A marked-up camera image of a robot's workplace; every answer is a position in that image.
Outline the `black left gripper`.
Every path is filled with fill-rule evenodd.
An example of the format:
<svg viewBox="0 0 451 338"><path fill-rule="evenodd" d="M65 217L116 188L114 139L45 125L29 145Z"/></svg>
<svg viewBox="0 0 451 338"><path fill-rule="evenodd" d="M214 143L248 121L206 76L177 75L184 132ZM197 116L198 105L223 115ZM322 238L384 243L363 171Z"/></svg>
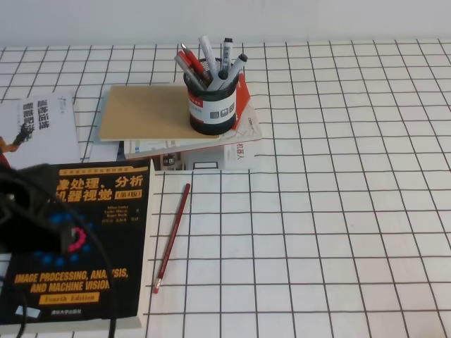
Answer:
<svg viewBox="0 0 451 338"><path fill-rule="evenodd" d="M48 211L61 204L54 193L58 168L41 164L16 170L1 166L1 253L67 253L73 227L50 221Z"/></svg>

